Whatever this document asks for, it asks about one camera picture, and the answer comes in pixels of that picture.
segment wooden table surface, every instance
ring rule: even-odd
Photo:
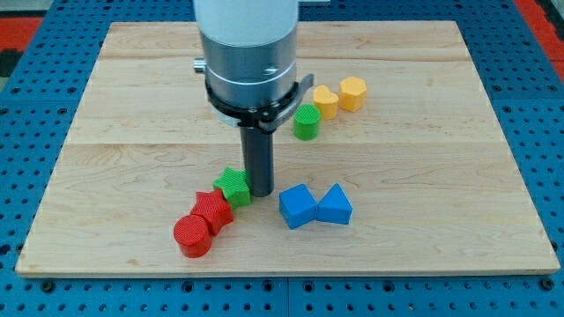
[[[235,212],[202,258],[172,237],[196,191],[242,167],[239,133],[191,69],[192,23],[114,23],[17,272],[29,277],[471,276],[560,267],[454,22],[300,23],[299,76],[366,105],[319,137],[275,134],[275,191]],[[311,92],[305,101],[311,101]],[[290,231],[278,192],[340,183],[350,225]]]

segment plastic block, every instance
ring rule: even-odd
[[[342,109],[355,112],[364,106],[366,98],[367,84],[364,79],[347,77],[341,81],[338,104]]]
[[[235,171],[226,167],[223,175],[213,182],[214,189],[223,190],[223,196],[231,205],[231,209],[250,205],[250,190],[247,185],[245,171]]]
[[[300,184],[281,192],[279,200],[280,213],[290,229],[315,219],[317,202],[306,185]]]
[[[208,225],[202,217],[188,215],[180,218],[174,225],[174,239],[182,254],[196,258],[206,254],[212,246]]]
[[[190,215],[202,217],[212,235],[218,235],[221,228],[233,222],[231,206],[223,197],[221,189],[211,193],[197,192],[196,205]]]
[[[317,86],[314,90],[314,106],[321,112],[322,120],[330,120],[337,116],[338,96],[326,85]]]
[[[301,105],[293,116],[293,134],[300,140],[311,140],[317,136],[321,112],[314,105]]]
[[[317,205],[317,221],[348,225],[353,207],[339,184],[333,185]]]

